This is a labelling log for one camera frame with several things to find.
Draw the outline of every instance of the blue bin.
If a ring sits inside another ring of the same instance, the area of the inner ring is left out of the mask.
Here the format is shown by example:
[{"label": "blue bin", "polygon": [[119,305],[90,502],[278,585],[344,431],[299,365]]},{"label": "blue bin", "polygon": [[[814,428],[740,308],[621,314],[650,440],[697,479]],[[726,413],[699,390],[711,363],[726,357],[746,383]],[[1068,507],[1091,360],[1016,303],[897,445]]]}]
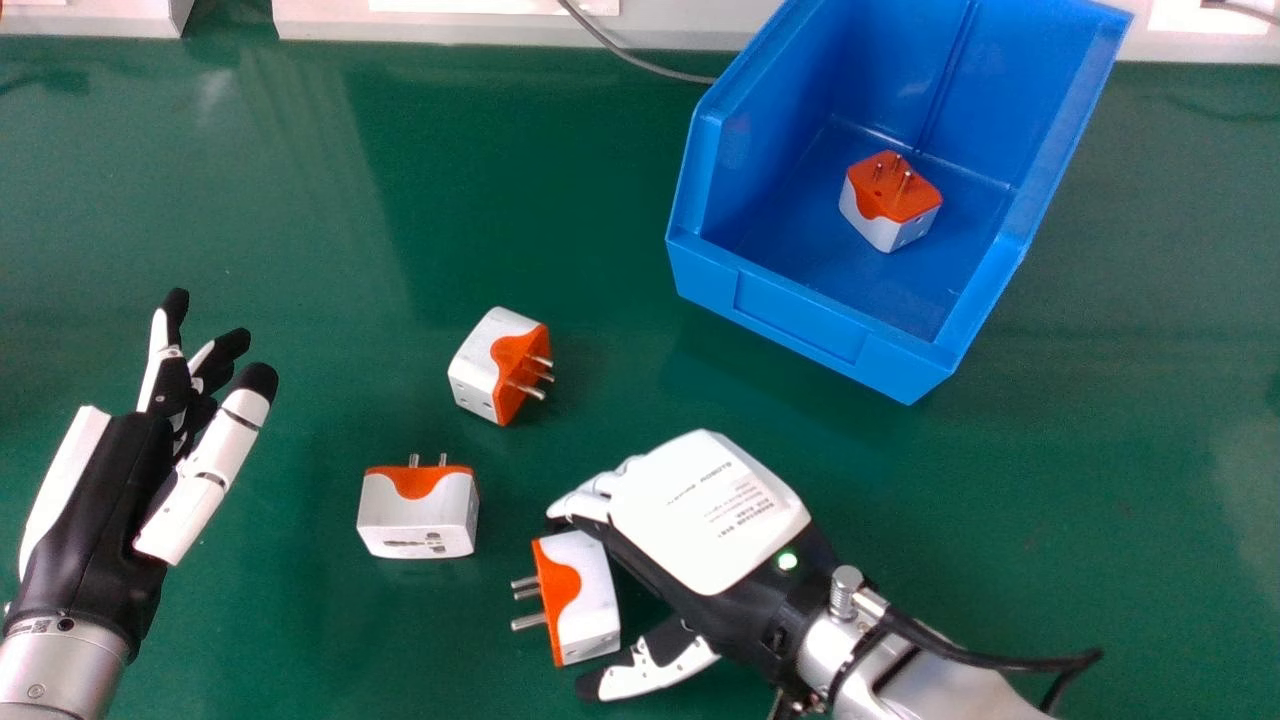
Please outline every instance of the blue bin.
[{"label": "blue bin", "polygon": [[[788,0],[694,113],[677,291],[915,402],[1025,256],[1129,20],[1084,0]],[[838,208],[849,165],[886,149],[943,196],[891,255]]]}]

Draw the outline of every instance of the white adapter body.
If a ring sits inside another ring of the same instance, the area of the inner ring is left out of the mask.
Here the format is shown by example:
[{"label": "white adapter body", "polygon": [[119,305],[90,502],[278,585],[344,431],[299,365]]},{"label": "white adapter body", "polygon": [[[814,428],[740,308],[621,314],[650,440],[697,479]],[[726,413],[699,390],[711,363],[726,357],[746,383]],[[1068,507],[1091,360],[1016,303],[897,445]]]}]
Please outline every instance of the white adapter body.
[{"label": "white adapter body", "polygon": [[622,626],[604,546],[581,530],[532,543],[538,574],[512,583],[517,600],[541,597],[543,612],[512,620],[512,629],[547,625],[557,667],[617,652]]},{"label": "white adapter body", "polygon": [[447,560],[475,552],[479,514],[471,468],[411,460],[365,471],[356,530],[376,557]]},{"label": "white adapter body", "polygon": [[506,307],[494,307],[485,313],[449,363],[449,387],[458,407],[507,425],[527,397],[547,397],[538,383],[556,382],[550,369],[547,325]]}]

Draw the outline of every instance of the gray cable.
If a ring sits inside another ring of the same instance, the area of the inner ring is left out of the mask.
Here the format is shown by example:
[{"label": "gray cable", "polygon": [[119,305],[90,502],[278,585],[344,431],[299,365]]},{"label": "gray cable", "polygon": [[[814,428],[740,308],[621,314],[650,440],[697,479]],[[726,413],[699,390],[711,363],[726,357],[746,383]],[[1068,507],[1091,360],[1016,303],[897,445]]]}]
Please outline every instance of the gray cable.
[{"label": "gray cable", "polygon": [[570,0],[559,0],[559,4],[561,8],[564,8],[564,12],[570,14],[570,17],[577,20],[577,24],[582,26],[582,29],[591,33],[591,37],[598,40],[600,45],[603,45],[609,53],[613,53],[622,60],[626,60],[627,63],[631,63],[637,68],[646,69],[650,73],[659,74],[662,77],[669,77],[672,79],[682,79],[685,82],[694,82],[698,85],[713,85],[716,82],[716,78],[710,76],[695,76],[692,73],[682,73],[680,70],[673,70],[671,68],[654,65],[653,63],[641,60],[640,58],[636,58],[635,55],[627,53],[622,47],[618,47],[616,42],[609,40],[609,36],[600,32],[600,28],[595,27],[595,24],[593,24],[591,20],[589,20],[586,15],[584,15],[582,12],[579,10]]},{"label": "gray cable", "polygon": [[1201,8],[1215,8],[1219,10],[1230,10],[1233,13],[1240,13],[1242,15],[1249,15],[1251,18],[1257,18],[1262,22],[1271,23],[1280,27],[1280,17],[1272,15],[1257,8],[1248,8],[1245,5],[1236,5],[1235,3],[1228,3],[1226,0],[1201,0]]}]

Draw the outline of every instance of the robotic arm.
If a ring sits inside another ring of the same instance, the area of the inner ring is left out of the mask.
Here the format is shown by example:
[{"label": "robotic arm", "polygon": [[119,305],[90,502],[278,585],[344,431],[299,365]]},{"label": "robotic arm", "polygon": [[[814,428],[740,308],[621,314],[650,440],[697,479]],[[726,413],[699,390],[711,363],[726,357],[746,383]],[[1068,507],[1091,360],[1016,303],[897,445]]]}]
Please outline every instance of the robotic arm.
[{"label": "robotic arm", "polygon": [[[707,430],[632,457],[547,511],[602,541],[675,610],[630,650],[579,678],[609,702],[685,680],[721,656],[778,691],[771,717],[1048,720],[1101,651],[1044,660],[966,651],[876,593],[840,562],[777,475]],[[1037,708],[1001,675],[1059,673]]]},{"label": "robotic arm", "polygon": [[[76,414],[36,496],[18,596],[0,643],[0,715],[93,720],[146,638],[160,585],[198,537],[257,439],[278,378],[237,329],[187,361],[188,295],[156,310],[136,413]],[[232,382],[219,407],[212,393]]]}]

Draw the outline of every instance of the wire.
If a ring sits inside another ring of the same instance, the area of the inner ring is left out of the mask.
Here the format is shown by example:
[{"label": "wire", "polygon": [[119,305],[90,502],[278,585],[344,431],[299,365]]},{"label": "wire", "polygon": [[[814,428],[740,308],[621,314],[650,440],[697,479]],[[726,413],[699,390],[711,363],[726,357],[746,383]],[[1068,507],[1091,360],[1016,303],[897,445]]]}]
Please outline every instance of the wire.
[{"label": "wire", "polygon": [[1212,8],[1216,10],[1229,10],[1231,13],[1240,13],[1242,15],[1249,15],[1251,18],[1257,18],[1262,22],[1280,27],[1280,15],[1272,15],[1266,10],[1249,8],[1248,5],[1236,5],[1235,3],[1228,3],[1226,0],[1201,0],[1201,8]]},{"label": "wire", "polygon": [[1039,659],[1006,657],[973,652],[925,628],[919,620],[902,614],[896,607],[890,607],[884,611],[883,623],[890,630],[897,633],[920,650],[937,655],[943,660],[1005,673],[1057,673],[1057,679],[1053,680],[1048,692],[1044,693],[1044,700],[1041,701],[1041,710],[1044,712],[1052,712],[1057,707],[1062,693],[1066,692],[1066,688],[1080,673],[1084,673],[1094,662],[1102,660],[1102,651],[1098,648],[1087,650],[1076,655]]},{"label": "wire", "polygon": [[682,79],[685,82],[692,82],[692,83],[696,83],[696,85],[714,85],[716,78],[713,78],[710,76],[695,76],[692,73],[682,73],[680,70],[673,70],[671,68],[664,68],[662,65],[655,65],[653,63],[649,63],[646,60],[641,60],[640,58],[636,58],[631,53],[627,53],[626,50],[623,50],[622,47],[620,47],[617,42],[613,42],[612,40],[609,40],[609,36],[604,35],[604,32],[602,32],[600,28],[595,27],[595,24],[593,24],[591,20],[589,20],[586,18],[586,15],[582,14],[581,10],[579,10],[576,6],[573,6],[573,4],[570,0],[559,0],[559,4],[561,4],[561,8],[564,8],[564,12],[570,14],[570,17],[572,17],[575,20],[577,20],[577,24],[582,26],[582,29],[585,29],[586,32],[591,33],[591,37],[594,37],[595,40],[598,40],[600,42],[600,45],[603,45],[605,47],[605,50],[608,50],[609,53],[613,53],[614,55],[617,55],[622,60],[626,60],[627,63],[631,63],[632,65],[635,65],[637,68],[643,68],[645,70],[649,70],[650,73],[654,73],[654,74],[658,74],[658,76],[662,76],[662,77],[669,77],[672,79]]}]

